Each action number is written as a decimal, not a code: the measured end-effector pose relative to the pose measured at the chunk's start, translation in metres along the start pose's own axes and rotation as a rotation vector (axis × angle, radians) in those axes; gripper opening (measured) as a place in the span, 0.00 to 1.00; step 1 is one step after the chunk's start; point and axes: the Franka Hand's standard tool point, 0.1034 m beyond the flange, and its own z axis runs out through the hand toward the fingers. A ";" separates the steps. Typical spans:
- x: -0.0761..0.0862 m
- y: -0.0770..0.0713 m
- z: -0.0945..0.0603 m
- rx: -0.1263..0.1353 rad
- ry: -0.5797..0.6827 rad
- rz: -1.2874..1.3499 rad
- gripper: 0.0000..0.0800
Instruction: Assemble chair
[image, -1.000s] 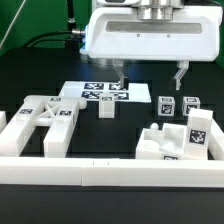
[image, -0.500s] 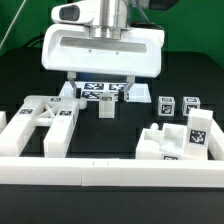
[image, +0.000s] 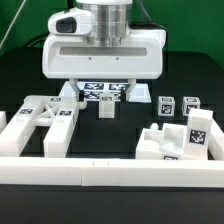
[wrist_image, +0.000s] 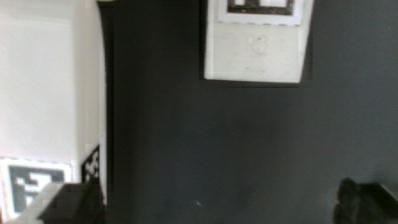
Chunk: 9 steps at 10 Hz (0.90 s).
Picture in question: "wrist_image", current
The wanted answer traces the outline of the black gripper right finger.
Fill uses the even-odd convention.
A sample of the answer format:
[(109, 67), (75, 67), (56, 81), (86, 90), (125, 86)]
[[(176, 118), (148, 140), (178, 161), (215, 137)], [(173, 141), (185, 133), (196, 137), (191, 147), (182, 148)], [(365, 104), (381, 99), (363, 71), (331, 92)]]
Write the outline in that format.
[(333, 224), (398, 224), (398, 184), (342, 180)]

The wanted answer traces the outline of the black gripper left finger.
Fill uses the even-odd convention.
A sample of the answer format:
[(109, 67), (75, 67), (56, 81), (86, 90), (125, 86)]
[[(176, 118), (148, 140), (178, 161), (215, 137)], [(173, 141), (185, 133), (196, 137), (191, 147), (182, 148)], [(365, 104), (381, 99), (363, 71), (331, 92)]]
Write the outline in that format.
[(40, 214), (43, 224), (105, 224), (100, 180), (66, 184)]

